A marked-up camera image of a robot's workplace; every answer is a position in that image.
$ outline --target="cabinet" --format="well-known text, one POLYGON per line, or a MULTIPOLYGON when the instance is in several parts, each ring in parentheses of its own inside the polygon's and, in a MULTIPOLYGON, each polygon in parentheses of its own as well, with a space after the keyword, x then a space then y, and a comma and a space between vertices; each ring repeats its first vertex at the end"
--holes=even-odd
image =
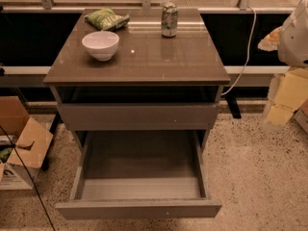
POLYGON ((163 38, 160 9, 115 12, 131 21, 109 61, 85 52, 94 29, 82 15, 44 80, 82 150, 56 208, 68 219, 213 218, 221 203, 202 152, 229 77, 202 18, 180 10, 177 36, 163 38))

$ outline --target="drawer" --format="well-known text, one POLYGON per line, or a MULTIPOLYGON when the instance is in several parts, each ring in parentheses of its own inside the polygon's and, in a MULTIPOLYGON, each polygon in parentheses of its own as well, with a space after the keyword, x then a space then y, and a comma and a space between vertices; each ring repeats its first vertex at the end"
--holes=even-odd
POLYGON ((194 131, 88 132, 67 219, 213 218, 194 131))
POLYGON ((68 130, 164 130, 212 128, 218 115, 208 104, 61 104, 68 130))

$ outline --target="terrazzo floor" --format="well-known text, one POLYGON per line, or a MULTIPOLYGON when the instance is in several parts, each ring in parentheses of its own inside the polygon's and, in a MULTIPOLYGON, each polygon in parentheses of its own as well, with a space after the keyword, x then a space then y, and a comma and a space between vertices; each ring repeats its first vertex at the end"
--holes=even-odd
MULTIPOLYGON (((261 109, 241 110, 242 119, 221 110, 203 154, 210 193, 222 202, 214 219, 65 220, 54 206, 69 199, 80 152, 59 124, 37 181, 56 230, 308 230, 307 134, 294 120, 266 132, 261 109)), ((53 118, 33 117, 47 127, 53 118)), ((34 191, 0 191, 0 201, 0 230, 52 230, 34 191)))

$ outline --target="silver can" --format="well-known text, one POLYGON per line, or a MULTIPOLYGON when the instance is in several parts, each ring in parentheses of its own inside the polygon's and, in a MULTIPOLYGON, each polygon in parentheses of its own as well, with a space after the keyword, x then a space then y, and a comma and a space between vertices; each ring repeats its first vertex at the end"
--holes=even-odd
POLYGON ((162 12, 162 35, 165 37, 174 37, 177 29, 178 10, 173 3, 163 5, 162 12))

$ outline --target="black cable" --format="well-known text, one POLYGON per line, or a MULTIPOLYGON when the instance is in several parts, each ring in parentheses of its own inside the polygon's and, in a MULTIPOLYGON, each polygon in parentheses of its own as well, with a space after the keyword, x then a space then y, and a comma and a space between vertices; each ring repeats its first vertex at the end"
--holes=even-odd
POLYGON ((51 218, 50 218, 50 216, 49 216, 49 214, 48 214, 48 212, 47 212, 47 209, 46 209, 46 207, 45 207, 45 205, 44 205, 44 203, 43 203, 43 201, 42 201, 42 199, 41 199, 41 197, 40 197, 39 190, 38 190, 38 188, 37 188, 37 185, 36 185, 34 179, 33 179, 32 176, 31 176, 31 173, 29 172, 28 168, 25 166, 24 162, 22 161, 21 157, 19 156, 19 153, 17 152, 16 147, 15 147, 15 144, 11 141, 10 136, 7 134, 7 132, 3 129, 3 127, 2 127, 1 125, 0 125, 0 128, 1 128, 1 130, 3 131, 3 133, 7 136, 7 138, 9 139, 9 141, 10 141, 10 143, 11 143, 11 146, 13 147, 13 150, 16 152, 16 155, 17 155, 17 157, 19 158, 21 164, 22 164, 23 167, 26 169, 26 171, 27 171, 27 173, 28 173, 28 175, 29 175, 29 178, 31 179, 31 181, 32 181, 32 183, 33 183, 34 189, 35 189, 36 192, 37 192, 37 196, 38 196, 39 202, 40 202, 40 204, 41 204, 41 206, 42 206, 42 208, 43 208, 43 210, 44 210, 44 212, 45 212, 45 214, 46 214, 46 216, 47 216, 47 218, 48 218, 48 221, 49 221, 49 223, 50 223, 50 226, 52 227, 52 229, 53 229, 54 231, 56 231, 56 229, 55 229, 55 227, 54 227, 54 224, 52 223, 51 218))

